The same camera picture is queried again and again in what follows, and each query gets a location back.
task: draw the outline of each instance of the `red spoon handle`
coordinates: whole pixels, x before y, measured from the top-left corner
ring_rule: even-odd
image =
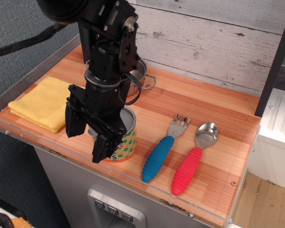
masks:
[[[193,148],[180,164],[172,181],[172,194],[175,196],[183,193],[189,186],[194,173],[202,158],[203,150],[200,147]]]

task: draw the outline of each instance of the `button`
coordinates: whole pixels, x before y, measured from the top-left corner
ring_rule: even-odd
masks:
[[[109,212],[111,212],[112,214],[118,215],[118,210],[117,209],[115,209],[115,208],[113,208],[111,206],[108,206],[108,209],[109,209]]]
[[[95,201],[95,205],[98,206],[99,208],[102,208],[102,209],[105,208],[105,205],[103,202],[96,200],[96,199],[94,199],[94,201]]]
[[[125,214],[125,213],[122,213],[122,215],[123,215],[123,219],[124,219],[124,220],[126,220],[126,221],[128,221],[128,222],[133,222],[132,216],[127,215],[127,214]]]

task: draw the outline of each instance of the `can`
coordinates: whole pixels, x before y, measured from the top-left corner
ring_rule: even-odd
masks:
[[[134,154],[137,146],[135,113],[125,106],[120,111],[120,117],[127,129],[127,133],[123,136],[122,148],[114,151],[110,158],[106,158],[106,161],[109,162],[122,162],[129,159]],[[96,140],[97,133],[91,127],[88,132]]]

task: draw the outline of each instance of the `wooden surface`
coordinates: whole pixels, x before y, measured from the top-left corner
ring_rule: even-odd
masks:
[[[138,54],[157,69],[260,96],[285,0],[133,0]]]
[[[79,46],[25,93],[48,76],[85,86],[84,72]],[[158,201],[172,201],[185,210],[181,212],[193,212],[196,218],[208,224],[223,226],[225,219],[229,218],[260,122],[260,118],[254,116],[258,98],[151,67],[148,73],[157,77],[157,85],[143,91],[141,98],[130,106],[137,117],[138,145],[135,154],[126,161],[92,163],[93,139],[87,133],[88,128],[83,135],[68,139],[65,127],[55,134],[11,114],[5,108],[0,112],[0,129],[8,129],[15,137],[94,170],[105,178],[114,179],[143,195]],[[191,123],[186,132],[176,138],[156,178],[145,184],[141,182],[144,163],[156,144],[166,136],[176,114],[190,117]],[[186,192],[174,197],[171,195],[174,173],[196,145],[194,135],[197,129],[206,122],[214,122],[218,126],[218,141],[204,150]]]
[[[285,188],[248,173],[233,221],[241,228],[285,228]]]

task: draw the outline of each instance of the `blue fork handle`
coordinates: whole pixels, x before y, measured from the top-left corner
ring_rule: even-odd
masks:
[[[164,137],[159,144],[154,148],[150,156],[148,157],[144,168],[142,170],[143,182],[151,181],[162,168],[166,157],[174,144],[174,138],[172,136]]]

